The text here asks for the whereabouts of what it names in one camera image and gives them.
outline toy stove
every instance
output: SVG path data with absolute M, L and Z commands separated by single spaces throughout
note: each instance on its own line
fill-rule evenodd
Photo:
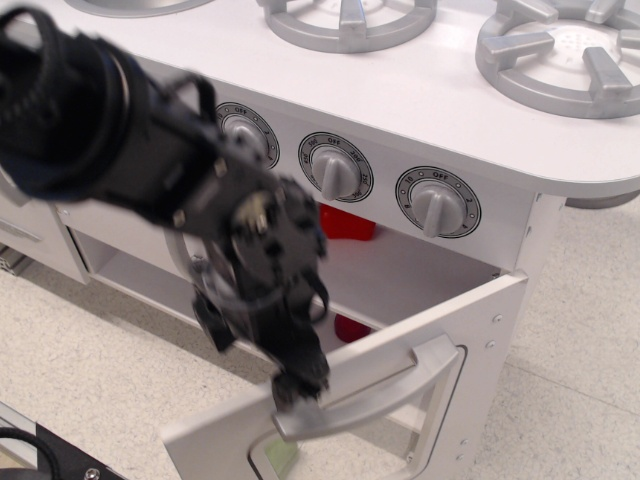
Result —
M 277 412 L 265 384 L 167 427 L 183 479 L 462 473 L 565 199 L 640 189 L 640 4 L 214 0 L 121 19 L 31 3 L 160 81 L 211 78 L 225 132 L 323 205 L 330 391 Z M 195 323 L 163 232 L 57 209 L 91 278 Z M 334 316 L 371 333 L 345 341 Z

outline oven door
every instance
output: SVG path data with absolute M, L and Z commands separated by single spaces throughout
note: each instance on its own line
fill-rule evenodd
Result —
M 165 446 L 183 480 L 447 478 L 473 457 L 525 284 L 504 275 L 334 350 L 319 406 L 276 412 L 265 383 L 167 426 Z

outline silver knob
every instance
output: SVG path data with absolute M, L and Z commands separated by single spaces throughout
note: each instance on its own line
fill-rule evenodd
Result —
M 429 238 L 455 232 L 467 216 L 464 200 L 440 182 L 424 181 L 413 187 L 411 208 L 422 223 L 424 235 Z
M 246 117 L 230 115 L 223 124 L 224 131 L 232 138 L 241 138 L 260 155 L 269 154 L 269 142 L 260 128 Z
M 313 153 L 311 172 L 325 200 L 353 195 L 362 180 L 356 163 L 342 150 L 333 147 L 320 147 Z

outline burner grate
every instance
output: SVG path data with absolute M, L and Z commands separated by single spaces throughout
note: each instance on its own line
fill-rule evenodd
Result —
M 287 11 L 293 0 L 257 0 L 267 24 L 280 38 L 309 50 L 327 53 L 364 53 L 405 43 L 424 32 L 436 15 L 437 0 L 414 0 L 413 9 L 389 23 L 367 26 L 363 0 L 342 0 L 338 28 L 305 23 Z M 383 1 L 386 8 L 393 3 Z
M 140 18 L 178 13 L 212 0 L 65 0 L 82 12 L 102 17 Z
M 602 47 L 583 51 L 591 80 L 585 91 L 545 83 L 516 68 L 521 57 L 548 55 L 556 41 L 547 31 L 506 34 L 526 23 L 550 25 L 560 19 L 610 27 L 617 30 L 616 48 L 640 50 L 640 15 L 625 9 L 624 0 L 498 0 L 496 14 L 478 35 L 476 64 L 485 79 L 509 98 L 556 115 L 619 118 L 640 113 L 640 85 L 633 85 Z

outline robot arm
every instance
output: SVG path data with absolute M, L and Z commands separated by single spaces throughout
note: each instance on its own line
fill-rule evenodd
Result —
M 33 18 L 41 46 L 12 40 L 8 26 Z M 195 87 L 199 109 L 178 93 Z M 160 86 L 101 39 L 70 37 L 45 13 L 0 17 L 0 165 L 47 201 L 93 198 L 151 223 L 199 237 L 207 258 L 174 257 L 193 283 L 198 321 L 219 350 L 252 342 L 281 368 L 274 398 L 286 409 L 327 387 L 329 368 L 310 317 L 328 302 L 318 274 L 325 253 L 313 199 L 220 131 L 203 77 Z

